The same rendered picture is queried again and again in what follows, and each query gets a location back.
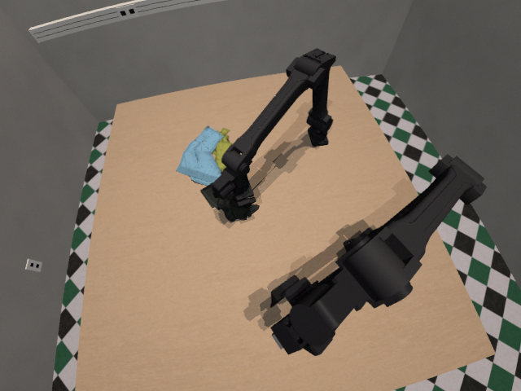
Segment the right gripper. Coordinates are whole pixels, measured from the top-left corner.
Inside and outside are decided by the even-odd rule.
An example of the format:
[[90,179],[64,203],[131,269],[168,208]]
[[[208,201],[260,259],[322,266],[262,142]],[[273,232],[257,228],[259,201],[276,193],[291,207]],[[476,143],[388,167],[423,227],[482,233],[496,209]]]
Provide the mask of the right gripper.
[[[245,208],[248,208],[251,206],[251,204],[255,203],[256,202],[256,198],[254,196],[254,193],[252,191],[252,188],[251,188],[251,185],[250,185],[250,182],[247,181],[243,184],[243,185],[235,185],[235,186],[243,186],[243,194],[241,195],[237,195],[235,196],[236,197],[236,200],[238,202],[238,205],[239,207],[245,207]],[[254,196],[254,197],[253,197]],[[249,198],[248,198],[249,197]],[[250,198],[251,197],[251,198]],[[247,199],[245,199],[247,198]],[[244,200],[243,200],[244,199]],[[247,205],[248,204],[248,205]]]

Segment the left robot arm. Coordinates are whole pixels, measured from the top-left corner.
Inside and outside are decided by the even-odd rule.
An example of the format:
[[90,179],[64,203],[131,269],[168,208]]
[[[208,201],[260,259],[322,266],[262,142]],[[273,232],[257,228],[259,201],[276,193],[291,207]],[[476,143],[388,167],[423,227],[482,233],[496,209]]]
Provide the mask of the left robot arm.
[[366,302],[389,307],[412,292],[410,280],[436,228],[459,199],[468,205],[487,188],[457,156],[447,154],[428,172],[435,183],[380,228],[344,241],[346,253],[335,262],[339,268],[290,300],[290,313],[271,327],[280,349],[292,354],[307,343],[324,345],[353,309]]

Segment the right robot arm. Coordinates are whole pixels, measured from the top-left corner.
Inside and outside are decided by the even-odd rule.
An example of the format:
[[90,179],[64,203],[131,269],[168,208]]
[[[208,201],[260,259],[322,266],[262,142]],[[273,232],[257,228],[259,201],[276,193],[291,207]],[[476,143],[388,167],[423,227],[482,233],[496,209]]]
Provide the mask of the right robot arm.
[[327,131],[333,119],[328,115],[327,96],[330,69],[335,59],[335,55],[317,48],[291,62],[286,69],[286,83],[249,129],[233,145],[231,144],[222,156],[221,162],[226,168],[213,184],[210,183],[215,198],[225,199],[231,192],[234,196],[244,193],[243,186],[235,185],[243,185],[247,181],[249,165],[260,145],[291,105],[308,88],[313,90],[313,107],[309,110],[306,121],[310,125],[308,132],[311,143],[313,147],[328,145]]

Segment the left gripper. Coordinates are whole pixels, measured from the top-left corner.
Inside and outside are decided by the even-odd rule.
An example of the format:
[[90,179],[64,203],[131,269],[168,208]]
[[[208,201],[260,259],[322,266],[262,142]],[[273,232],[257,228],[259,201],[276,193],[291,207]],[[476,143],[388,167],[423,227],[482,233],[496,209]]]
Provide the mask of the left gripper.
[[[299,293],[304,291],[310,285],[311,283],[305,277],[299,280],[299,278],[296,275],[291,276],[288,280],[280,284],[271,292],[270,308],[279,303],[284,297],[290,303],[290,300],[292,300],[294,297],[296,297]],[[314,356],[318,356],[322,354],[326,347],[332,342],[334,335],[335,332],[331,335],[330,339],[328,339],[328,341],[324,345],[314,346],[307,343],[303,349],[307,350]]]

